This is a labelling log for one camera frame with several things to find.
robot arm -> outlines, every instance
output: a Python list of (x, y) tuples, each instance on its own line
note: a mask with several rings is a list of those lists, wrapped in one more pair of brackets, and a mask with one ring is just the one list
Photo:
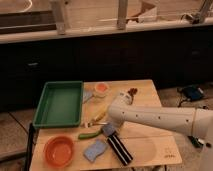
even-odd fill
[(120, 93), (109, 106), (108, 115), (114, 126), (129, 121), (205, 139), (213, 118), (211, 110), (141, 107), (129, 105), (131, 100), (127, 93)]

cabinet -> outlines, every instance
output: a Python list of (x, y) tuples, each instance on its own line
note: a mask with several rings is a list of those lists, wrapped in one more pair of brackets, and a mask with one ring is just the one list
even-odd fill
[(36, 106), (46, 81), (212, 81), (212, 37), (205, 26), (1, 44), (0, 107)]

red bowl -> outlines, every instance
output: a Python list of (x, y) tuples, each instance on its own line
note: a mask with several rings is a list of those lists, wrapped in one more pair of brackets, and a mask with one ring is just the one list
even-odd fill
[(52, 168), (64, 168), (73, 158), (74, 143), (67, 136), (51, 138), (44, 146), (44, 160)]

green vegetable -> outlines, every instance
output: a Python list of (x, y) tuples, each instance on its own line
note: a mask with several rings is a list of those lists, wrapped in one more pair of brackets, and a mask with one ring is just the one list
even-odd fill
[(93, 132), (93, 133), (82, 133), (82, 134), (78, 135), (78, 139), (83, 140), (83, 139), (94, 138), (94, 137), (97, 137), (98, 135), (100, 135), (101, 133), (102, 133), (101, 129), (99, 131)]

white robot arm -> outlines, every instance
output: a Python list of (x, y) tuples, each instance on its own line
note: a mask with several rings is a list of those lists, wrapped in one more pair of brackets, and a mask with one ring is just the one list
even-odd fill
[(132, 97), (120, 93), (108, 108), (109, 121), (116, 127), (124, 121), (176, 131), (204, 139), (200, 171), (213, 168), (213, 111), (195, 108), (141, 107), (130, 105)]

